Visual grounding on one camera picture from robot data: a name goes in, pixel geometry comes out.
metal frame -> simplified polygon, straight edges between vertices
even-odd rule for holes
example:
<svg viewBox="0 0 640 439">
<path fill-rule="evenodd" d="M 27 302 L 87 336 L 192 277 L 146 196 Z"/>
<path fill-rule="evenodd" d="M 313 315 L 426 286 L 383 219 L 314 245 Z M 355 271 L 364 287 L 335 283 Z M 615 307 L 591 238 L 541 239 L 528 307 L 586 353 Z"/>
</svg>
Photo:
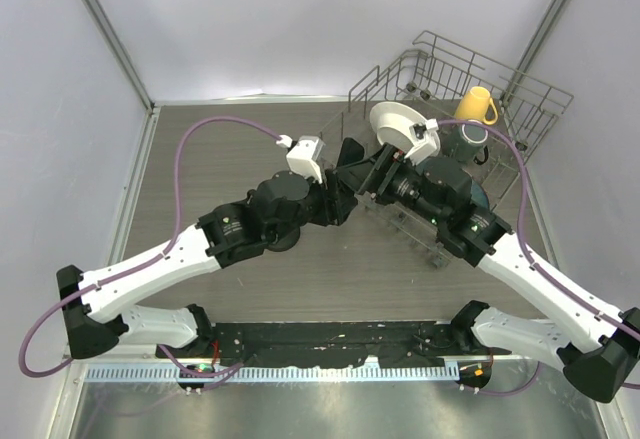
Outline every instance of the metal frame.
<svg viewBox="0 0 640 439">
<path fill-rule="evenodd" d="M 49 439 L 68 439 L 76 416 L 84 379 L 89 366 L 76 362 L 69 366 L 66 371 L 66 378 L 60 391 L 58 404 L 56 406 L 51 427 L 49 428 Z"/>
<path fill-rule="evenodd" d="M 118 217 L 118 222 L 113 233 L 111 249 L 105 264 L 115 264 L 120 262 L 124 257 L 124 251 L 127 247 L 127 239 L 129 237 L 129 231 L 131 230 L 131 223 L 133 222 L 138 196 L 140 195 L 142 179 L 144 178 L 144 172 L 147 168 L 147 162 L 149 161 L 149 154 L 151 153 L 151 145 L 153 144 L 153 137 L 156 133 L 159 116 L 160 108 L 154 108 L 145 118 L 136 157 L 129 174 L 129 181 L 128 184 L 124 186 L 126 193 L 118 207 L 116 216 Z"/>
<path fill-rule="evenodd" d="M 486 87 L 501 105 L 497 128 L 523 146 L 525 162 L 538 148 L 559 116 L 569 107 L 573 96 L 551 84 L 521 73 L 519 90 L 512 94 L 509 104 L 502 98 L 516 69 L 462 44 L 430 31 L 423 31 L 388 67 L 375 66 L 365 74 L 347 94 L 347 104 L 319 133 L 327 144 L 324 165 L 332 166 L 338 157 L 342 140 L 349 136 L 361 142 L 367 153 L 379 147 L 368 124 L 371 108 L 377 101 L 400 101 L 410 105 L 427 118 L 449 117 L 466 91 L 476 85 Z M 451 129 L 440 131 L 446 135 Z M 511 151 L 495 138 L 489 138 L 490 160 L 482 165 L 469 164 L 467 172 L 480 184 L 495 208 L 509 193 L 519 177 L 519 170 Z M 536 219 L 548 257 L 555 255 L 549 233 L 532 194 Z M 426 251 L 426 261 L 435 269 L 445 267 L 451 256 L 435 240 L 435 228 L 424 224 L 411 211 L 399 205 L 382 207 L 369 197 L 360 201 L 367 210 L 402 231 L 411 244 Z"/>
<path fill-rule="evenodd" d="M 144 108 L 147 111 L 151 111 L 153 109 L 153 101 L 151 100 L 151 97 L 149 97 L 149 93 L 140 79 L 140 75 L 133 66 L 131 57 L 113 29 L 113 26 L 111 25 L 107 14 L 104 12 L 100 1 L 82 0 L 82 2 L 84 2 L 89 14 L 91 14 L 91 17 L 93 17 L 96 27 L 102 33 L 105 41 L 107 41 L 111 52 L 113 52 L 116 61 L 122 68 L 125 76 L 127 76 L 127 79 L 129 79 L 129 82 L 131 82 L 131 86 L 138 94 L 138 98 L 142 102 Z"/>
<path fill-rule="evenodd" d="M 568 3 L 569 0 L 551 0 L 551 4 L 549 4 L 549 7 L 545 11 L 542 21 L 540 21 L 540 24 L 529 41 L 520 62 L 518 62 L 518 66 L 516 67 L 517 72 L 514 72 L 513 76 L 511 76 L 509 87 L 506 89 L 505 102 L 508 103 L 510 96 L 516 93 L 519 83 L 523 78 L 523 73 L 526 73 L 531 69 L 535 58 L 538 56 L 542 46 L 544 46 L 544 43 L 549 38 L 553 27 L 557 24 Z"/>
<path fill-rule="evenodd" d="M 280 94 L 260 94 L 257 96 L 225 97 L 206 101 L 162 101 L 155 102 L 156 107 L 179 106 L 220 106 L 235 104 L 292 104 L 309 102 L 345 102 L 347 96 L 288 96 Z"/>
<path fill-rule="evenodd" d="M 629 429 L 630 425 L 625 419 L 617 398 L 609 404 L 598 403 L 597 407 L 607 437 L 611 439 L 631 439 L 633 437 Z"/>
<path fill-rule="evenodd" d="M 404 381 L 457 381 L 460 379 L 458 362 L 445 361 L 439 367 L 381 368 L 376 357 L 368 358 L 361 367 L 344 369 L 300 369 L 297 367 L 243 367 L 230 383 L 301 383 L 301 382 L 404 382 Z M 216 379 L 181 378 L 180 370 L 168 362 L 92 364 L 85 382 L 134 383 L 218 382 Z"/>
</svg>

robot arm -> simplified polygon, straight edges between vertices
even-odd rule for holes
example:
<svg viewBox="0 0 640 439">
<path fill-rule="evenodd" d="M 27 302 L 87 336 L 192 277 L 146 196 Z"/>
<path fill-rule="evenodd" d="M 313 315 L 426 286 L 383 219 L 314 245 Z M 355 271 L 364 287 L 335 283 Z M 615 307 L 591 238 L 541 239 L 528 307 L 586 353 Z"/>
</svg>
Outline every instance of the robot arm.
<svg viewBox="0 0 640 439">
<path fill-rule="evenodd" d="M 154 265 L 69 304 L 63 313 L 72 357 L 93 357 L 118 342 L 163 343 L 198 355 L 211 338 L 211 324 L 201 308 L 164 311 L 136 303 L 190 277 L 259 256 L 265 249 L 287 250 L 297 242 L 300 227 L 340 225 L 357 204 L 354 195 L 370 194 L 380 204 L 400 203 L 436 225 L 438 240 L 450 253 L 510 285 L 554 323 L 523 320 L 472 301 L 452 321 L 457 342 L 469 350 L 474 345 L 499 347 L 538 359 L 562 370 L 589 397 L 610 401 L 638 361 L 637 341 L 575 304 L 532 270 L 511 227 L 471 201 L 471 178 L 455 161 L 431 157 L 423 173 L 416 171 L 412 158 L 425 155 L 417 152 L 434 152 L 433 141 L 428 141 L 434 128 L 429 126 L 411 131 L 415 148 L 407 154 L 384 144 L 365 158 L 364 148 L 346 139 L 337 167 L 325 171 L 316 162 L 323 145 L 318 138 L 290 141 L 290 170 L 262 182 L 245 199 L 201 217 Z M 61 297 L 141 264 L 164 247 L 84 274 L 73 266 L 62 269 Z M 621 315 L 539 256 L 536 259 L 600 311 L 640 329 L 637 309 Z"/>
<path fill-rule="evenodd" d="M 198 355 L 210 345 L 211 324 L 204 310 L 191 305 L 177 311 L 136 306 L 167 287 L 212 273 L 265 250 L 293 247 L 305 224 L 340 225 L 355 208 L 353 192 L 341 187 L 333 171 L 316 162 L 324 144 L 301 137 L 289 148 L 289 170 L 250 190 L 241 201 L 224 204 L 185 229 L 166 255 L 167 243 L 123 262 L 82 272 L 68 266 L 57 273 L 61 299 L 162 255 L 128 277 L 90 291 L 63 309 L 71 356 L 86 359 L 116 344 L 167 344 L 182 354 Z"/>
</svg>

dish rack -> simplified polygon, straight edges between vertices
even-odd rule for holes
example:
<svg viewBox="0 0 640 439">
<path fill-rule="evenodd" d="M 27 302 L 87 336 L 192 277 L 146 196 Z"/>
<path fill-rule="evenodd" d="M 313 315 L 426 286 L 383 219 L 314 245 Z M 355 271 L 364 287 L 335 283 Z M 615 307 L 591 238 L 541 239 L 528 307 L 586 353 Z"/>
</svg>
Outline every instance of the dish rack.
<svg viewBox="0 0 640 439">
<path fill-rule="evenodd" d="M 427 119 L 441 119 L 454 114 L 471 87 L 485 87 L 498 109 L 498 122 L 493 127 L 512 138 L 527 163 L 573 100 L 568 92 L 434 32 L 421 32 L 412 46 L 385 69 L 375 66 L 349 90 L 344 109 L 318 134 L 326 144 L 321 157 L 325 167 L 335 166 L 345 137 L 360 142 L 367 154 L 380 147 L 369 126 L 369 112 L 381 101 L 401 102 Z M 451 130 L 443 128 L 441 137 Z M 494 209 L 518 181 L 519 172 L 505 144 L 490 136 L 487 146 L 488 160 L 464 169 L 482 187 Z M 451 256 L 437 242 L 436 229 L 430 223 L 397 204 L 380 206 L 366 195 L 359 200 L 365 210 L 423 248 L 432 268 L 449 264 Z"/>
</svg>

gray surface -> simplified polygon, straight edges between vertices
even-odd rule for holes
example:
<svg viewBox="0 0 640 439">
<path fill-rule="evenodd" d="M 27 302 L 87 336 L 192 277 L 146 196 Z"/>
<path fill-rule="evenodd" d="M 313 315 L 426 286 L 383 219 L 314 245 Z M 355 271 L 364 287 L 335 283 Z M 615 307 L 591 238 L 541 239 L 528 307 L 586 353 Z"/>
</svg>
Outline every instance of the gray surface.
<svg viewBox="0 0 640 439">
<path fill-rule="evenodd" d="M 511 390 L 532 374 L 533 364 L 497 363 L 490 387 Z M 475 396 L 452 383 L 341 383 L 228 385 L 202 396 L 174 397 L 143 411 L 178 389 L 169 384 L 85 385 L 72 439 L 115 437 L 173 439 L 599 439 L 594 403 L 552 369 L 526 392 L 510 398 Z M 96 397 L 107 393 L 96 411 Z"/>
<path fill-rule="evenodd" d="M 2 437 L 43 439 L 64 373 L 37 381 L 18 349 L 59 299 L 55 273 L 103 267 L 144 111 L 80 0 L 0 0 Z M 27 354 L 44 370 L 67 342 L 62 314 Z"/>
<path fill-rule="evenodd" d="M 575 93 L 532 161 L 558 258 L 623 310 L 640 303 L 639 9 L 640 0 L 571 0 L 531 70 Z M 640 368 L 630 380 L 640 382 Z M 623 395 L 640 437 L 640 394 Z"/>
<path fill-rule="evenodd" d="M 231 105 L 163 108 L 134 217 L 127 255 L 169 237 L 173 224 L 172 161 L 183 132 L 198 119 L 235 114 L 298 137 L 316 133 L 344 103 Z M 238 125 L 200 129 L 184 155 L 184 224 L 286 168 L 284 151 L 260 133 Z M 501 206 L 515 218 L 519 192 Z M 529 230 L 535 224 L 529 218 Z M 541 250 L 539 237 L 530 234 Z M 451 318 L 478 299 L 511 314 L 540 314 L 498 280 L 455 261 L 430 269 L 420 249 L 408 245 L 362 210 L 340 228 L 304 228 L 295 249 L 236 264 L 191 279 L 146 300 L 145 305 L 204 306 L 214 321 L 402 320 Z"/>
</svg>

white plate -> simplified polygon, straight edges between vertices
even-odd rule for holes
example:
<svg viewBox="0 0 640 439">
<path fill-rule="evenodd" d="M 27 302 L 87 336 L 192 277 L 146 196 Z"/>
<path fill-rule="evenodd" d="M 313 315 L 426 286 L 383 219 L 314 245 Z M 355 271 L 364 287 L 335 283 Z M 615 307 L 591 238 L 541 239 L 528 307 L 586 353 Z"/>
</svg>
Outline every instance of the white plate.
<svg viewBox="0 0 640 439">
<path fill-rule="evenodd" d="M 380 145 L 386 142 L 408 152 L 419 141 L 413 126 L 425 124 L 427 120 L 415 109 L 399 102 L 381 102 L 371 109 L 369 121 Z"/>
</svg>

